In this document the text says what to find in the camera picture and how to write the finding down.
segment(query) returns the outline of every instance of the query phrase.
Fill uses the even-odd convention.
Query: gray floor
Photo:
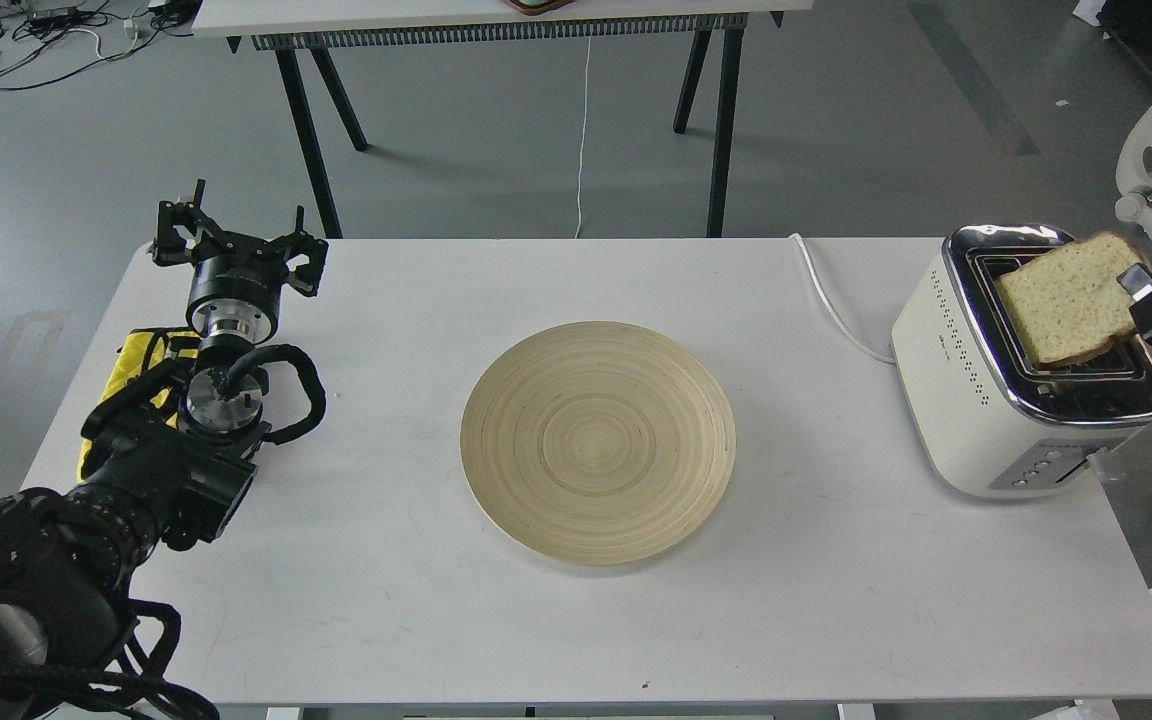
[[[1152,85],[1114,41],[1071,18],[1071,6],[819,0],[783,29],[755,18],[728,236],[942,236],[1015,220],[1076,234],[1126,230],[1112,214],[1114,167]],[[124,46],[119,28],[105,35],[111,50]],[[687,46],[684,36],[594,40],[586,236],[703,232],[717,83],[710,67],[694,131],[672,135]],[[71,38],[13,78],[45,79],[90,58],[91,38]],[[573,234],[584,41],[387,47],[335,59],[376,143],[370,154],[351,151],[321,82],[306,71],[347,236]],[[162,38],[122,63],[0,94],[0,495],[26,473],[122,268],[154,232],[156,202],[189,192],[197,177],[209,181],[210,213],[242,232],[273,236],[291,227],[298,202],[312,209],[271,54],[245,46],[233,56],[223,41]],[[1142,448],[1132,482],[1111,487],[1111,500],[1152,583],[1152,439]],[[1053,706],[878,712],[1020,719]],[[1152,702],[1119,706],[1126,719],[1152,719]]]

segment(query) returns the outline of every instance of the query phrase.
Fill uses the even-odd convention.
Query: bread slice
[[[1144,263],[1132,243],[1102,232],[1058,247],[995,281],[1029,363],[1064,367],[1107,353],[1135,332],[1132,296],[1117,278]]]

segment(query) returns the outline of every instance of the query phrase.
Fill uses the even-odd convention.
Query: toaster
[[[1030,364],[995,279],[1074,241],[1046,225],[969,225],[941,245],[892,327],[910,414],[932,465],[973,497],[1069,487],[1093,452],[1152,420],[1139,338],[1085,364]]]

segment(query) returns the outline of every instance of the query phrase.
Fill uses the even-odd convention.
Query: wooden plate
[[[470,395],[461,461],[516,541],[577,564],[675,546],[714,509],[736,457],[717,379],[684,347],[574,323],[509,348]]]

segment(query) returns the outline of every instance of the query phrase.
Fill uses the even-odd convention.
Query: table surface
[[[198,37],[319,32],[329,29],[454,26],[538,20],[638,18],[652,15],[805,10],[813,0],[576,0],[528,17],[503,0],[207,0]]]
[[[933,238],[812,241],[870,344]],[[132,259],[28,486],[67,488],[129,328],[180,324],[184,268]],[[726,497],[680,546],[589,569],[476,505],[463,406],[513,343],[635,323],[732,399]],[[168,679],[213,702],[914,702],[1152,697],[1152,598],[1105,493],[987,502],[933,475],[895,367],[851,348],[786,240],[335,241],[278,340],[314,356],[328,416],[262,448],[223,537],[159,548],[132,597],[173,602]],[[268,416],[303,411],[274,377]]]

